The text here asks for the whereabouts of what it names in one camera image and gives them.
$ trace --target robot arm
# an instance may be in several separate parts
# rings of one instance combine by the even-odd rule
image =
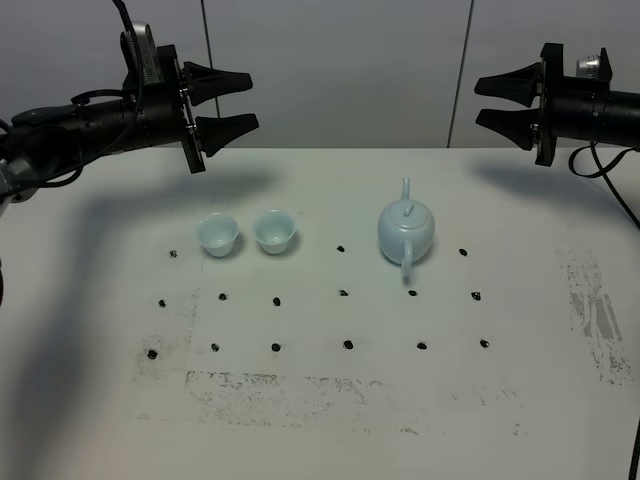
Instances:
[[[129,70],[122,89],[86,92],[70,105],[29,110],[13,117],[12,125],[0,125],[6,130],[0,135],[0,214],[9,202],[25,201],[39,188],[70,183],[103,155],[180,142],[191,173],[202,172],[201,152],[211,157],[258,128],[254,114],[194,118],[191,113],[191,105],[251,89],[249,74],[192,62],[181,68],[173,45],[156,48],[147,24],[131,26],[120,39]],[[105,96],[118,99],[94,103]],[[51,183],[71,172],[70,179]]]
[[[606,49],[578,61],[576,76],[563,72],[562,45],[547,43],[541,61],[515,72],[478,80],[475,92],[531,107],[482,110],[476,123],[523,150],[537,146],[538,165],[550,166],[558,137],[640,148],[640,95],[611,91],[613,73]]]

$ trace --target black robotic arm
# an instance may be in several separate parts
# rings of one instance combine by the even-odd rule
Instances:
[[[11,119],[0,135],[0,214],[8,202],[30,198],[38,188],[63,186],[82,168],[114,153],[180,142],[191,173],[207,157],[258,128],[254,114],[193,117],[191,105],[253,87],[247,73],[214,70],[192,62],[180,67],[173,45],[156,48],[151,29],[132,23],[118,6],[125,32],[122,52],[129,73],[120,90],[77,95],[71,104],[29,110]],[[94,103],[98,97],[116,100]],[[61,182],[51,180],[75,172]]]

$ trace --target light blue teacup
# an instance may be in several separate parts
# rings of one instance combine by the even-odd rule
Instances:
[[[296,233],[296,222],[283,210],[269,210],[259,215],[253,226],[256,241],[270,255],[284,252]]]

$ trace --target ceramic cup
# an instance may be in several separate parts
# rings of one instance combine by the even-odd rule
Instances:
[[[224,257],[233,250],[240,229],[231,215],[212,213],[198,224],[198,241],[213,257]]]
[[[287,212],[270,210],[256,218],[253,231],[262,249],[277,255],[289,246],[289,241],[296,233],[296,222]]]

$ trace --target teapot spout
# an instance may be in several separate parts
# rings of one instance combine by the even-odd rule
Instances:
[[[400,200],[409,200],[409,177],[402,180],[402,196]]]

